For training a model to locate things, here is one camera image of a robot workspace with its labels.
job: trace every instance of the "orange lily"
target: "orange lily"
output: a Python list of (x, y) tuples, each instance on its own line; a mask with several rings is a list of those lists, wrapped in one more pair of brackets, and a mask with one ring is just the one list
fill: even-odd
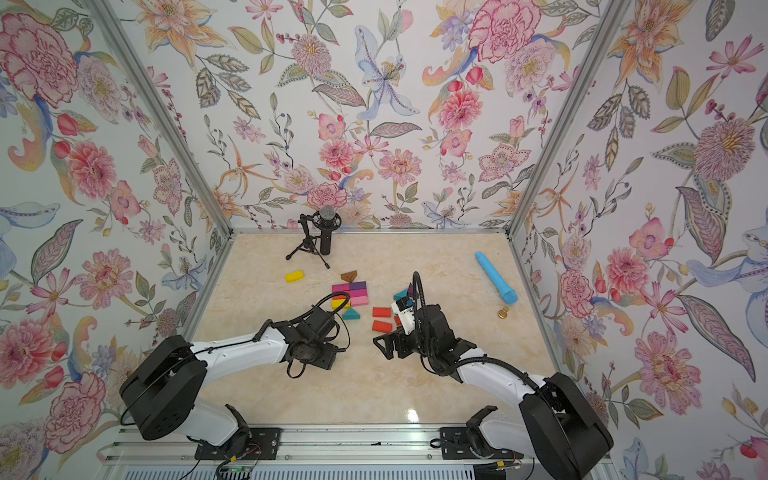
[[(240, 185), (245, 186), (245, 188), (243, 189), (243, 194), (240, 195), (240, 198), (243, 198), (245, 197), (245, 193), (248, 191), (248, 177), (246, 176), (246, 174), (253, 175), (254, 177), (263, 178), (264, 180), (275, 180), (274, 178), (264, 177), (263, 175), (260, 175), (254, 171), (251, 171), (251, 169), (258, 167), (261, 164), (246, 165), (244, 167), (243, 158), (240, 156), (240, 151), (237, 150), (237, 145), (235, 145), (235, 143), (233, 142), (232, 146), (235, 149), (235, 158), (237, 159), (237, 166), (232, 170), (227, 170), (223, 174), (221, 174), (219, 187), (221, 187), (221, 185), (224, 183), (225, 178), (229, 177), (230, 180), (240, 178)], [(235, 192), (237, 192), (240, 189), (240, 185), (237, 186), (237, 190), (235, 190)]]

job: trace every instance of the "yellow block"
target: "yellow block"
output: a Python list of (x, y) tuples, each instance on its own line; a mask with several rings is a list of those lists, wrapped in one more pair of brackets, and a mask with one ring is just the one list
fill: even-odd
[(288, 283), (296, 282), (297, 280), (301, 280), (302, 278), (304, 278), (304, 272), (302, 270), (297, 270), (295, 272), (291, 272), (286, 275), (286, 281)]

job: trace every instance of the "brown triangle block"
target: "brown triangle block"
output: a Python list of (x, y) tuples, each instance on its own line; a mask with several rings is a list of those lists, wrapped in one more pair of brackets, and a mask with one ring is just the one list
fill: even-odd
[(347, 272), (341, 274), (341, 280), (344, 280), (347, 283), (352, 283), (355, 281), (355, 278), (357, 278), (357, 270), (354, 272)]

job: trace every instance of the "red block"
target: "red block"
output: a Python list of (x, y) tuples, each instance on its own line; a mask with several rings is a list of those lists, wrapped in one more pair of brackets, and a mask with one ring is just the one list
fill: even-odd
[(389, 333), (389, 332), (392, 332), (392, 324), (387, 322), (380, 322), (378, 320), (373, 320), (372, 330), (374, 332)]
[(389, 318), (392, 316), (392, 309), (391, 308), (379, 308), (377, 306), (373, 307), (373, 316), (374, 318)]

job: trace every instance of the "triangle block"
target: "triangle block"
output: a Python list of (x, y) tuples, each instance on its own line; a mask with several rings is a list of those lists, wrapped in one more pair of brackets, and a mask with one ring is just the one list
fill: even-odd
[(347, 283), (354, 282), (355, 278), (357, 278), (357, 270), (341, 274), (341, 280), (344, 280)]
[(341, 315), (341, 317), (344, 320), (359, 320), (360, 314), (355, 311), (355, 309), (351, 308), (344, 313), (344, 315)]

